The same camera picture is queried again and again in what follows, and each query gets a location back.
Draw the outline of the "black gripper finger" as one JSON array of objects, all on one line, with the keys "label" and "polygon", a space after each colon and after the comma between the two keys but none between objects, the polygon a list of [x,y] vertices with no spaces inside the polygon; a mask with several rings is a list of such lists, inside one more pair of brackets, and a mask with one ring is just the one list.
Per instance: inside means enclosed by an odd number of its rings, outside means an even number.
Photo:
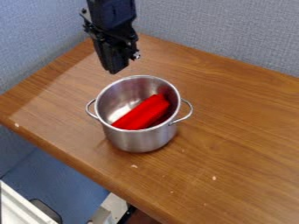
[{"label": "black gripper finger", "polygon": [[102,66],[104,67],[106,70],[108,70],[108,56],[106,53],[103,43],[99,39],[94,39],[94,46],[95,46],[95,50],[98,53],[98,57],[99,57]]},{"label": "black gripper finger", "polygon": [[136,42],[139,38],[123,41],[116,38],[108,38],[106,43],[107,51],[107,70],[111,74],[119,73],[128,67],[131,60],[138,60],[142,56]]}]

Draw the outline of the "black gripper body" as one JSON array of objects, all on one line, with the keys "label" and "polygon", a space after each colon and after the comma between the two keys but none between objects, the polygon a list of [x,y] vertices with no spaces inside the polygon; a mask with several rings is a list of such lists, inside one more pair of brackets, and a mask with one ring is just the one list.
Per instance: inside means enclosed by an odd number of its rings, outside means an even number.
[{"label": "black gripper body", "polygon": [[87,0],[87,4],[80,16],[96,49],[136,52],[136,0]]}]

